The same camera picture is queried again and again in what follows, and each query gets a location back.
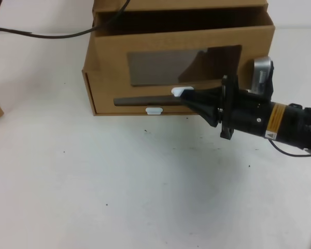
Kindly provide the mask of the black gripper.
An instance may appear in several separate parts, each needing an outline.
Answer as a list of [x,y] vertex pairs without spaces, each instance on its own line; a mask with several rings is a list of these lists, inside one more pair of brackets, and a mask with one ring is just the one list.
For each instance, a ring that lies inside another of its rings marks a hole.
[[219,123],[218,108],[209,105],[220,100],[220,137],[230,140],[235,130],[264,137],[272,109],[272,79],[269,78],[262,94],[241,90],[237,76],[224,76],[222,87],[203,90],[184,90],[181,103],[201,116],[211,127]]

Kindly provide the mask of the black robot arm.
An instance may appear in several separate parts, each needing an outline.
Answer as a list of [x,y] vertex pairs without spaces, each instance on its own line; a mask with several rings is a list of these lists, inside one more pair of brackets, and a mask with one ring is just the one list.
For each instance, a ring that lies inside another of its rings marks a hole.
[[239,88],[236,76],[224,76],[221,87],[184,89],[179,99],[210,126],[221,124],[223,139],[241,131],[305,150],[311,157],[311,108],[272,102],[272,94],[271,89],[264,95],[249,93]]

